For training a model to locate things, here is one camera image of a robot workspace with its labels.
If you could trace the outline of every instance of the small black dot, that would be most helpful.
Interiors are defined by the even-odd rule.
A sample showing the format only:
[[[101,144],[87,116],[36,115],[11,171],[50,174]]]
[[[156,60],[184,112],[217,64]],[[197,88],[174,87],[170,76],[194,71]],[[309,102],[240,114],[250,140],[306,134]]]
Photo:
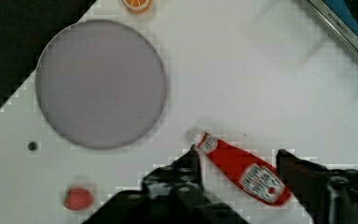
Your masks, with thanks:
[[[31,151],[37,150],[37,143],[36,142],[30,142],[28,144],[28,149],[30,149]]]

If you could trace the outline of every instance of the blue object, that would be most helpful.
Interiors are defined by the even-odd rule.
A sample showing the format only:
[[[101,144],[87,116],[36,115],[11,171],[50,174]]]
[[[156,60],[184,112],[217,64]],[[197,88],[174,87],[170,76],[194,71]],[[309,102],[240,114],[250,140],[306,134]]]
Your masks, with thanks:
[[[358,36],[358,23],[352,16],[345,0],[324,0],[340,19]]]

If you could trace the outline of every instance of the orange slice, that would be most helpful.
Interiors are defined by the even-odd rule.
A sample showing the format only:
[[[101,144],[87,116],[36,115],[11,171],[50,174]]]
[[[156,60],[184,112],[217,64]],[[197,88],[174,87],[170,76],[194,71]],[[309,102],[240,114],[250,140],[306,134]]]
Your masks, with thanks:
[[[122,0],[124,6],[131,12],[146,12],[152,5],[153,0]]]

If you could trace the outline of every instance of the strawberry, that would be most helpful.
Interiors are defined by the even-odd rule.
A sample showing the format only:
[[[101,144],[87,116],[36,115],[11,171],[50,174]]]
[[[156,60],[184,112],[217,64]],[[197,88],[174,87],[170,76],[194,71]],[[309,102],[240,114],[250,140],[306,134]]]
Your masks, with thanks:
[[[84,210],[92,205],[94,199],[92,194],[83,188],[71,188],[66,193],[65,207],[72,211]]]

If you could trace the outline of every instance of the bottle label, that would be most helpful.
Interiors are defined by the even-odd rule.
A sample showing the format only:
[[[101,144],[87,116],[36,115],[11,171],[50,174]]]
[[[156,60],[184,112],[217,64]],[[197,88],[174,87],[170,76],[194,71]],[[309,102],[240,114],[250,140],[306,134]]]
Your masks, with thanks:
[[[283,182],[275,174],[256,164],[245,170],[240,183],[245,191],[269,203],[275,203],[284,190]]]
[[[217,138],[207,133],[205,141],[200,144],[199,149],[205,153],[205,155],[208,155],[217,148],[217,145]]]

